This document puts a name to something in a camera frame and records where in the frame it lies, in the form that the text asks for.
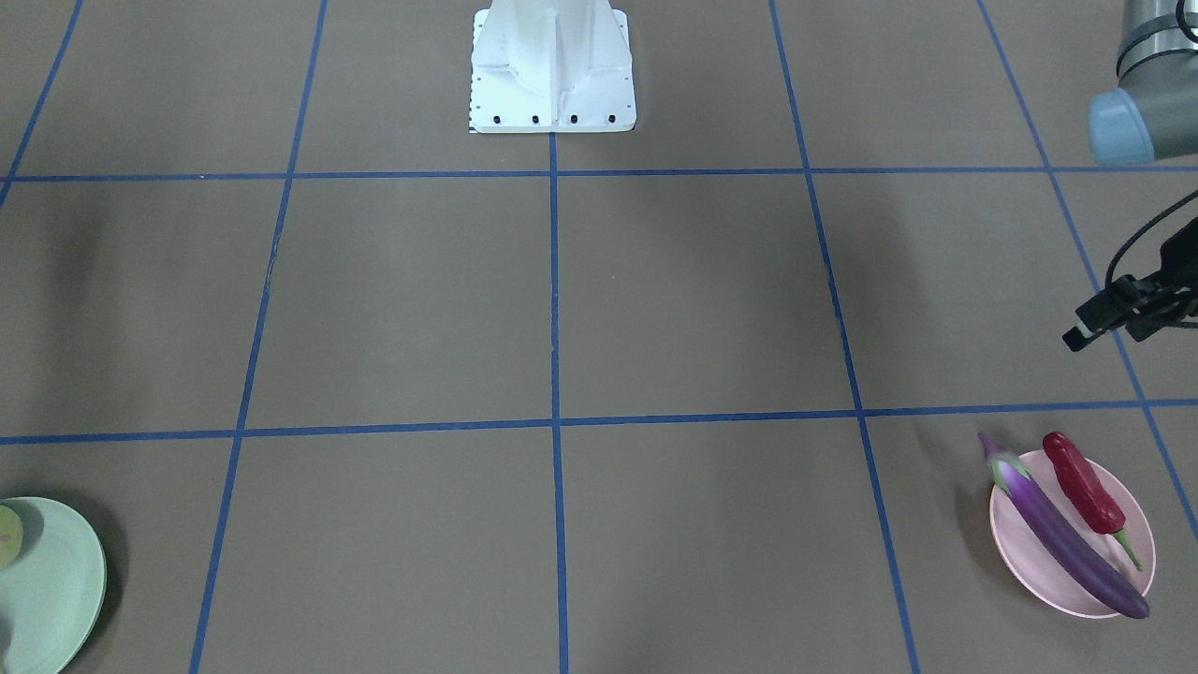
red chili pepper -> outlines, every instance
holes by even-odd
[[[1119,504],[1102,488],[1094,467],[1064,433],[1049,433],[1043,439],[1045,454],[1057,472],[1057,482],[1069,500],[1096,534],[1111,534],[1127,551],[1137,570],[1143,570],[1131,549],[1124,524],[1127,517]]]

green plate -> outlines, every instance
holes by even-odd
[[[0,570],[2,674],[59,672],[96,625],[104,552],[87,521],[66,505],[37,497],[0,505],[20,516],[25,529],[20,555]]]

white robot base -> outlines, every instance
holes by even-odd
[[[628,17],[606,0],[495,0],[473,34],[472,133],[636,125]]]

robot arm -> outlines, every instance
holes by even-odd
[[[1127,0],[1115,65],[1119,87],[1090,105],[1090,150],[1103,165],[1146,163],[1198,153],[1198,0]],[[1142,279],[1114,278],[1124,253],[1149,229],[1190,201],[1192,192],[1142,226],[1115,253],[1105,287],[1077,308],[1064,334],[1079,352],[1111,329],[1137,342],[1162,327],[1198,327],[1198,218],[1161,245],[1161,268]]]
[[[1103,165],[1198,153],[1198,0],[1126,0],[1119,87],[1090,105],[1090,150]]]

plate rim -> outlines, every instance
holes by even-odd
[[[53,504],[49,508],[65,509],[65,512],[61,512],[61,516],[68,518],[78,518],[78,521],[81,522],[86,528],[86,532],[87,534],[90,534],[90,536],[86,536],[86,542],[84,542],[83,545],[87,551],[90,551],[90,553],[93,555],[93,559],[98,560],[99,583],[98,587],[96,588],[96,602],[95,602],[96,606],[92,609],[91,617],[87,620],[87,630],[83,631],[83,633],[79,637],[79,643],[74,645],[71,654],[66,656],[66,660],[62,661],[62,663],[55,666],[56,667],[55,672],[61,672],[66,666],[71,664],[71,661],[73,661],[75,656],[79,655],[79,651],[83,650],[84,644],[87,643],[87,638],[91,637],[92,631],[96,629],[96,623],[99,620],[99,612],[104,606],[104,597],[108,594],[108,558],[104,555],[104,546],[103,544],[101,544],[99,536],[96,534],[96,529],[91,526],[91,522],[89,522],[86,517],[80,515],[79,511],[71,508],[69,505],[47,497],[8,497],[5,499],[0,499],[0,505],[7,505],[11,503],[26,504],[36,509],[40,514],[44,514],[47,511],[47,504]]]
[[[1028,451],[1028,453],[1023,453],[1022,455],[1019,455],[1019,461],[1027,462],[1028,457],[1034,456],[1034,455],[1043,455],[1043,454],[1045,454],[1043,450],[1031,450],[1031,451]],[[1144,585],[1144,590],[1140,593],[1142,596],[1146,597],[1149,590],[1152,589],[1152,582],[1156,581],[1156,538],[1152,535],[1152,526],[1148,521],[1148,515],[1144,514],[1144,509],[1139,505],[1139,499],[1137,499],[1136,496],[1132,494],[1131,490],[1129,490],[1127,486],[1124,485],[1123,481],[1120,481],[1119,478],[1115,476],[1114,473],[1111,473],[1109,470],[1107,470],[1106,468],[1103,468],[1100,463],[1090,460],[1089,457],[1084,457],[1084,459],[1085,459],[1085,461],[1088,461],[1090,463],[1090,466],[1093,466],[1093,467],[1097,468],[1099,470],[1101,470],[1102,473],[1107,474],[1115,482],[1115,485],[1119,486],[1119,488],[1121,488],[1124,492],[1127,493],[1129,498],[1131,498],[1131,503],[1135,504],[1136,510],[1139,511],[1140,517],[1144,520],[1144,529],[1148,533],[1148,540],[1149,540],[1149,544],[1150,544],[1150,547],[1151,547],[1151,551],[1152,551],[1152,565],[1151,565],[1151,569],[1149,569],[1149,572],[1148,572],[1148,583]],[[1019,584],[1023,585],[1029,593],[1031,593],[1037,600],[1040,600],[1040,601],[1045,602],[1046,605],[1055,608],[1057,611],[1059,611],[1061,613],[1066,613],[1069,615],[1075,615],[1077,618],[1085,618],[1088,620],[1105,620],[1107,618],[1114,618],[1114,617],[1119,615],[1119,612],[1117,612],[1117,611],[1113,611],[1112,613],[1108,613],[1108,614],[1101,614],[1101,615],[1093,615],[1093,614],[1089,614],[1089,613],[1078,613],[1076,611],[1071,611],[1071,609],[1065,608],[1065,607],[1063,607],[1063,606],[1060,606],[1060,605],[1051,601],[1049,599],[1045,597],[1035,588],[1033,588],[1031,584],[1028,583],[1028,581],[1023,577],[1023,575],[1019,573],[1019,570],[1016,569],[1016,565],[1014,563],[1011,563],[1010,558],[1006,554],[1006,549],[1003,548],[1003,544],[998,539],[998,528],[996,527],[996,523],[994,523],[994,509],[997,508],[994,499],[997,498],[997,496],[998,496],[999,492],[1002,492],[1002,490],[999,490],[998,485],[993,485],[991,487],[991,491],[990,491],[990,506],[988,506],[988,510],[990,510],[990,533],[991,533],[991,538],[993,538],[993,540],[994,540],[994,547],[998,548],[998,554],[1003,558],[1003,564],[1006,565],[1006,569],[1011,572],[1012,576],[1015,576],[1015,578],[1019,582]]]

